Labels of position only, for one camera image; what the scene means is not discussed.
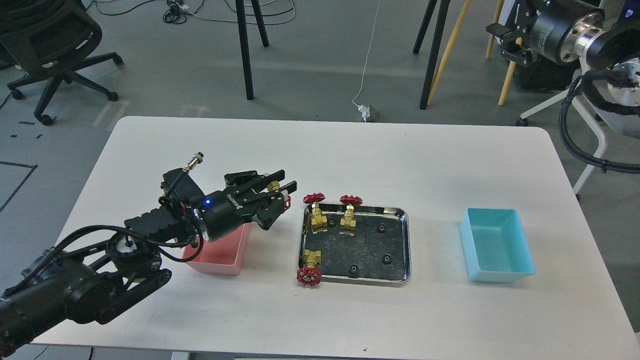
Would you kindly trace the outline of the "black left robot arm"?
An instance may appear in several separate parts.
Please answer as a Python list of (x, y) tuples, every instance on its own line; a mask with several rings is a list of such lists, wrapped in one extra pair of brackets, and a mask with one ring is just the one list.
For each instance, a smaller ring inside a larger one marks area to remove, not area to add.
[[(247, 223), (269, 230), (290, 207), (297, 183), (281, 184), (284, 170), (228, 173), (224, 189), (205, 194), (190, 177), (203, 157), (195, 153), (184, 167), (163, 175), (158, 208), (126, 219), (121, 227), (78, 228), (26, 268), (23, 280), (1, 296), (1, 357), (62, 321), (107, 324), (170, 281), (163, 256), (190, 262), (205, 241)], [(167, 253), (188, 246), (195, 255)]]

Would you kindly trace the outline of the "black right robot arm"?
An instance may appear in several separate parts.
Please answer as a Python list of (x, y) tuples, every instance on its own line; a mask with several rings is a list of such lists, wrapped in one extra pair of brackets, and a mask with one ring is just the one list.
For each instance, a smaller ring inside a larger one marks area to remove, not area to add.
[(505, 24), (486, 31), (500, 41), (502, 56), (532, 66), (539, 58), (566, 65), (583, 60), (586, 68), (568, 87), (558, 116), (565, 148), (603, 172), (638, 174), (638, 164), (589, 155), (571, 139), (567, 112), (582, 94), (596, 109), (619, 116), (639, 114), (639, 21), (628, 19), (602, 29), (604, 10), (580, 0), (517, 0)]

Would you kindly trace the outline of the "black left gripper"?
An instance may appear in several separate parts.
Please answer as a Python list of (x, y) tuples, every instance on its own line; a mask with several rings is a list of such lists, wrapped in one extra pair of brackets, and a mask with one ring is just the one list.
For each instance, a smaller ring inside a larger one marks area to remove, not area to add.
[[(256, 170), (227, 173), (224, 175), (225, 189), (210, 194), (196, 192), (192, 196), (192, 207), (197, 210), (205, 228), (205, 239), (214, 242), (248, 223), (269, 230), (281, 216), (281, 203), (284, 210), (285, 199), (266, 188), (272, 182), (284, 180), (285, 175), (284, 170), (270, 174), (260, 174)], [(281, 189), (290, 195), (297, 191), (297, 186), (296, 181), (291, 181)]]

